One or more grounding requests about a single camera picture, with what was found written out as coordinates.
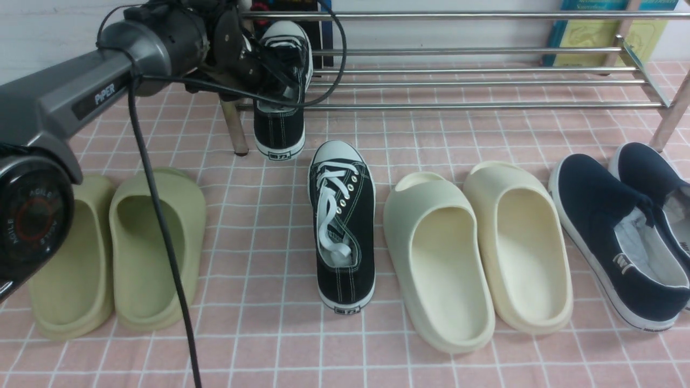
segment shoe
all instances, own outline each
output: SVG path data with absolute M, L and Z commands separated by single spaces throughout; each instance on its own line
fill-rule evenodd
M 314 210 L 319 294 L 335 313 L 359 313 L 374 295 L 376 189 L 350 144 L 331 141 L 314 155 L 307 178 Z
M 182 289 L 192 304 L 206 231 L 206 201 L 197 184 L 169 167 L 153 170 L 170 229 Z M 134 331 L 159 330 L 182 319 L 170 260 L 144 173 L 126 180 L 110 205 L 115 309 Z
M 573 313 L 573 286 L 558 214 L 544 185 L 512 164 L 483 162 L 463 191 L 477 215 L 498 315 L 527 334 L 562 329 Z
M 384 234 L 412 325 L 438 351 L 486 345 L 495 328 L 477 243 L 477 219 L 460 189 L 411 173 L 391 191 Z
M 292 21 L 274 23 L 261 39 L 262 45 L 279 57 L 291 60 L 294 80 L 299 84 L 298 102 L 304 102 L 314 66 L 311 44 L 302 27 Z M 259 152 L 269 160 L 287 162 L 304 148 L 304 108 L 288 108 L 254 101 L 254 134 Z
M 28 281 L 36 328 L 56 341 L 83 336 L 101 326 L 114 308 L 112 242 L 108 209 L 115 186 L 87 175 L 74 186 L 75 215 L 67 239 Z
M 690 184 L 658 152 L 641 143 L 619 147 L 609 172 L 651 198 L 659 233 L 690 273 Z
M 655 227 L 652 200 L 581 154 L 558 164 L 549 190 L 623 322 L 642 331 L 671 328 L 690 300 L 690 284 Z

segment book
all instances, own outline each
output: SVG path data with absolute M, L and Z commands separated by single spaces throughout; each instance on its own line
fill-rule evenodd
M 674 10 L 678 0 L 642 0 L 641 11 Z M 614 11 L 625 10 L 627 0 L 563 0 L 561 10 Z M 613 43 L 620 21 L 568 20 L 553 24 L 547 47 L 609 47 Z M 649 60 L 666 28 L 665 20 L 635 20 L 625 41 L 642 63 Z M 601 66 L 606 58 L 601 55 L 558 54 L 545 55 L 543 66 Z M 623 66 L 619 58 L 616 64 Z

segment navy slip-on shoe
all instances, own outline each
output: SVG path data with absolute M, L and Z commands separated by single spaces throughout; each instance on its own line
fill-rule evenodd
M 623 322 L 642 331 L 671 328 L 690 300 L 690 284 L 655 227 L 653 202 L 581 154 L 558 164 L 549 191 Z
M 641 143 L 619 147 L 609 171 L 651 198 L 659 233 L 686 273 L 690 273 L 690 184 L 658 152 Z

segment shoe insole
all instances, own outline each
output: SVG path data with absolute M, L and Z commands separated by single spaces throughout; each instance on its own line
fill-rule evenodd
M 687 278 L 658 231 L 647 226 L 647 217 L 635 208 L 615 231 L 622 252 L 648 278 L 665 286 L 684 287 Z
M 70 324 L 93 308 L 101 279 L 98 230 L 95 214 L 87 204 L 75 200 L 65 242 L 32 279 L 33 309 L 45 322 Z
M 412 241 L 422 306 L 438 333 L 455 342 L 476 338 L 488 323 L 473 224 L 464 209 L 439 209 L 420 222 Z
M 177 265 L 184 265 L 184 235 L 176 212 L 161 201 L 168 223 Z M 177 297 L 170 272 L 170 261 L 163 242 L 151 197 L 136 196 L 124 199 L 117 207 L 122 225 L 116 273 L 127 274 L 118 279 L 118 304 L 128 303 L 128 315 L 149 318 L 161 313 Z
M 527 189 L 511 190 L 498 204 L 498 260 L 517 312 L 531 322 L 563 311 L 565 260 L 549 203 Z
M 671 232 L 680 247 L 690 255 L 690 197 L 678 190 L 672 193 L 664 204 Z

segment green slide sandal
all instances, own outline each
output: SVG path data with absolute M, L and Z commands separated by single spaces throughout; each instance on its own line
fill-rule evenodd
M 108 209 L 115 186 L 87 175 L 74 186 L 72 228 L 55 256 L 28 281 L 36 328 L 48 339 L 70 340 L 112 314 L 112 244 Z
M 201 189 L 174 168 L 153 171 L 170 229 L 182 287 L 194 300 L 206 230 Z M 125 181 L 110 206 L 115 309 L 120 323 L 135 331 L 168 327 L 182 319 L 168 254 L 144 173 Z

